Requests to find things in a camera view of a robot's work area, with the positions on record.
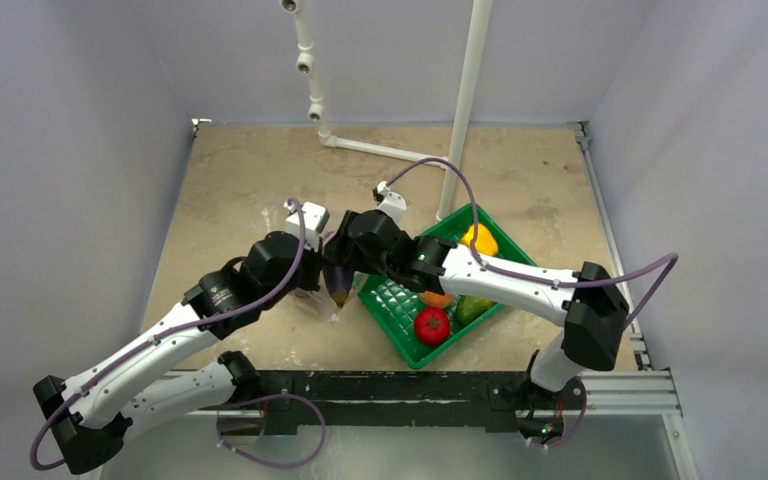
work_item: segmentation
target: green plastic tray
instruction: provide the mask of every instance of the green plastic tray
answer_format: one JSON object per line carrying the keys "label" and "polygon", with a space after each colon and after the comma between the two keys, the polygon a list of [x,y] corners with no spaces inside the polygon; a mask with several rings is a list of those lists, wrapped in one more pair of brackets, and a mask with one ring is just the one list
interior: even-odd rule
{"label": "green plastic tray", "polygon": [[[499,244],[498,258],[526,265],[534,265],[531,258],[511,240],[511,237],[481,207],[478,208],[478,220],[490,230],[493,238],[496,239],[496,243]],[[426,230],[423,235],[451,238],[458,241],[466,233],[470,225],[472,225],[472,209],[467,204]],[[413,369],[420,369],[428,365],[428,362],[437,358],[444,350],[454,345],[464,335],[502,308],[502,305],[497,304],[466,327],[461,327],[458,322],[453,320],[453,314],[457,305],[457,302],[453,302],[446,309],[446,313],[452,319],[452,333],[442,345],[429,347],[421,343],[413,331],[413,319],[417,313],[425,308],[425,304],[419,300],[416,293],[402,288],[386,277],[370,275],[363,288],[358,292],[358,298],[372,313],[373,318],[381,325],[384,333],[390,337],[393,345],[396,346],[396,349]]]}

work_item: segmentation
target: avocado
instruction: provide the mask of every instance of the avocado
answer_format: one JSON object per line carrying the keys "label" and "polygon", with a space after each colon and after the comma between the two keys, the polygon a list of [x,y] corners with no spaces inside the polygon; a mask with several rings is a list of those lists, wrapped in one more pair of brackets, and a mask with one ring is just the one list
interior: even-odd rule
{"label": "avocado", "polygon": [[465,327],[490,310],[493,305],[496,305],[496,302],[492,300],[464,295],[455,308],[455,320]]}

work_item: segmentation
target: white pvc pipe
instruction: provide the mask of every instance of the white pvc pipe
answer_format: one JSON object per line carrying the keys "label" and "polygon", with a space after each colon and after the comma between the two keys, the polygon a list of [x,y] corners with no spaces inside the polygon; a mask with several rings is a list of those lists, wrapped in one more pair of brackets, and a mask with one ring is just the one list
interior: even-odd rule
{"label": "white pvc pipe", "polygon": [[284,10],[293,14],[296,23],[296,35],[299,37],[299,57],[296,59],[296,71],[307,77],[310,89],[310,109],[308,118],[317,123],[319,143],[325,145],[331,138],[331,129],[325,111],[325,96],[316,73],[316,55],[313,51],[313,39],[310,36],[310,23],[307,19],[306,0],[282,0]]}
{"label": "white pvc pipe", "polygon": [[[472,17],[469,20],[469,34],[466,39],[461,85],[458,89],[458,104],[455,107],[455,122],[452,126],[452,139],[449,143],[449,162],[458,168],[461,166],[461,156],[466,141],[466,131],[469,127],[469,116],[472,113],[472,101],[475,96],[475,86],[478,84],[478,72],[481,69],[484,40],[487,37],[487,26],[490,23],[492,7],[493,0],[473,0],[472,2]],[[452,212],[456,180],[455,172],[446,169],[440,206],[437,208],[437,220],[442,220]]]}
{"label": "white pvc pipe", "polygon": [[417,153],[417,152],[409,152],[407,150],[401,150],[398,148],[390,148],[390,147],[383,147],[381,145],[375,145],[372,143],[365,143],[365,142],[357,142],[355,140],[347,140],[345,138],[340,138],[336,136],[332,136],[334,146],[337,148],[345,148],[348,150],[356,150],[358,152],[364,152],[364,153],[371,153],[373,155],[383,155],[385,157],[392,157],[397,158],[399,160],[406,160],[408,162],[415,162],[417,160],[422,160],[423,158],[428,157],[434,157],[436,155],[426,155],[424,153]]}
{"label": "white pvc pipe", "polygon": [[345,138],[339,138],[331,133],[326,118],[325,96],[322,94],[322,85],[319,83],[319,75],[317,75],[316,57],[313,51],[313,39],[310,35],[310,23],[307,18],[306,4],[307,0],[281,0],[282,8],[292,13],[293,19],[295,20],[296,35],[299,39],[299,56],[296,59],[296,70],[307,77],[307,83],[310,89],[310,109],[308,110],[308,118],[317,123],[319,143],[326,147],[345,148],[364,153],[371,153],[373,155],[382,155],[399,160],[406,160],[409,162],[415,162],[433,156],[400,150],[398,148],[383,147],[371,143],[347,140]]}

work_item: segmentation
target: beige table surface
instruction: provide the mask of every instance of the beige table surface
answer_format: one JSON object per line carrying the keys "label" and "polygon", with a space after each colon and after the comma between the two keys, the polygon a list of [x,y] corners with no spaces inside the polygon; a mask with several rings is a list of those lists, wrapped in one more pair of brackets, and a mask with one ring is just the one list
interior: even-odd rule
{"label": "beige table surface", "polygon": [[[450,128],[344,128],[353,140],[445,155]],[[374,207],[371,189],[407,164],[321,147],[312,128],[201,128],[193,145],[158,266],[143,330],[156,323],[205,273],[246,255],[281,229],[285,198],[325,205],[326,230],[347,209]],[[596,204],[575,137],[566,129],[472,128],[464,172],[479,204],[538,265],[577,269],[585,260],[610,269]],[[402,228],[415,235],[434,222],[443,170],[420,166],[394,186],[408,201]],[[459,187],[455,205],[466,203]],[[327,304],[286,297],[260,320],[179,368],[201,368],[226,350],[241,350],[260,369],[407,370],[388,337],[357,299],[336,321]],[[503,310],[431,362],[429,370],[524,370],[558,328],[534,315]],[[624,340],[617,370],[636,370]]]}

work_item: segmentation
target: eggplant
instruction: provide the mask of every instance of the eggplant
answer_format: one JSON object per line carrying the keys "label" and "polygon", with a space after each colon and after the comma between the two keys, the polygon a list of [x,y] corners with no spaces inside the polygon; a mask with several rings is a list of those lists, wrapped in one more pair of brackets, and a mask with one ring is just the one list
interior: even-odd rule
{"label": "eggplant", "polygon": [[[324,235],[326,239],[330,239],[332,236],[333,232]],[[328,290],[328,296],[334,300],[339,308],[343,308],[349,298],[349,293],[352,291],[355,271],[349,267],[325,264],[322,266],[322,276],[325,277],[325,288]]]}

